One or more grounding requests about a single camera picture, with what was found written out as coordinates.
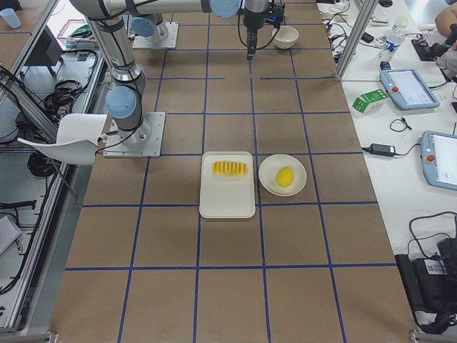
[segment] white curved bowl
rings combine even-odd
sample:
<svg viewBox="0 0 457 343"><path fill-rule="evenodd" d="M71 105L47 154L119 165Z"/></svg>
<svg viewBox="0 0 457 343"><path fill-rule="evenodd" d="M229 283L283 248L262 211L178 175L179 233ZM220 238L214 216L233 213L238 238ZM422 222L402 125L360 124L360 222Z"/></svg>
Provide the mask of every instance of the white curved bowl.
<svg viewBox="0 0 457 343"><path fill-rule="evenodd" d="M293 181L288 187L276 183L276 175L281 168L288 166L293 171ZM264 159L258 169L260 183L267 191L280 197L289 197L299 193L306 184L306 170L303 164L290 155L277 154Z"/></svg>
<svg viewBox="0 0 457 343"><path fill-rule="evenodd" d="M276 29L271 32L271 35L274 36ZM273 40L273 44L280 49L289 49L291 48L298 40L300 34L292 26L281 26L278 34Z"/></svg>

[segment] white tray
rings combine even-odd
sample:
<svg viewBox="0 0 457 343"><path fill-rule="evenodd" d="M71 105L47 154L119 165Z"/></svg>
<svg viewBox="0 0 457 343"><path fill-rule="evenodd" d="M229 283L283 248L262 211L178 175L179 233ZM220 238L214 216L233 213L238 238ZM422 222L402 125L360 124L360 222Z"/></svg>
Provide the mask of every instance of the white tray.
<svg viewBox="0 0 457 343"><path fill-rule="evenodd" d="M216 161L248 165L243 177L214 175ZM210 151L201 162L200 214L204 218L251 218L256 213L252 155L246 151Z"/></svg>

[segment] plastic bottle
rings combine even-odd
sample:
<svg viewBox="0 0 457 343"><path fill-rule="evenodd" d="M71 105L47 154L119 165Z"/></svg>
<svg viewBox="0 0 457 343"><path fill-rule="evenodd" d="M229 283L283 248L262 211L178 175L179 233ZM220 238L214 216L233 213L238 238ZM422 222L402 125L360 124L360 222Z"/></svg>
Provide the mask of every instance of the plastic bottle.
<svg viewBox="0 0 457 343"><path fill-rule="evenodd" d="M385 41L381 45L381 50L378 54L379 61L390 61L398 50L406 36L406 27L408 26L408 18L399 16L395 20L392 29L386 33Z"/></svg>

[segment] mounting plate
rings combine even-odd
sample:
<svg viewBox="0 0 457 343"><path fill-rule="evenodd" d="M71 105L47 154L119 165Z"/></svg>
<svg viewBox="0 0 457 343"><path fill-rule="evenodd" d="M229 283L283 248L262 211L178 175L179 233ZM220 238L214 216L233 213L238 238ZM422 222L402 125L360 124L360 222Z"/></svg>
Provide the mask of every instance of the mounting plate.
<svg viewBox="0 0 457 343"><path fill-rule="evenodd" d="M103 155L107 158L160 157L162 139L164 137L165 117L165 112L147 112L144 114L144 120L152 128L152 132L151 138L140 149L132 150L130 147L120 144L104 150ZM117 130L117 125L114 121L111 123L110 130ZM106 145L115 145L119 141L120 137L117 134L108 136Z"/></svg>
<svg viewBox="0 0 457 343"><path fill-rule="evenodd" d="M176 41L178 40L178 28L179 24L176 22L165 23L169 30L169 36L162 41L160 44L155 44L148 41L144 37L137 36L134 41L134 49L137 50L159 50L159 49L175 49Z"/></svg>

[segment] green box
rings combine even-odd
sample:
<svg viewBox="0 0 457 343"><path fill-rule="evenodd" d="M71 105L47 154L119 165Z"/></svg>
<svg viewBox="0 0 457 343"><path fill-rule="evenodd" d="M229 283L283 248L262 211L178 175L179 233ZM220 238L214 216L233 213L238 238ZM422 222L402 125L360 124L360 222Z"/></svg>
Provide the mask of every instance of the green box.
<svg viewBox="0 0 457 343"><path fill-rule="evenodd" d="M377 89L360 95L352 107L362 113L370 112L383 106L387 98L388 95L382 89Z"/></svg>

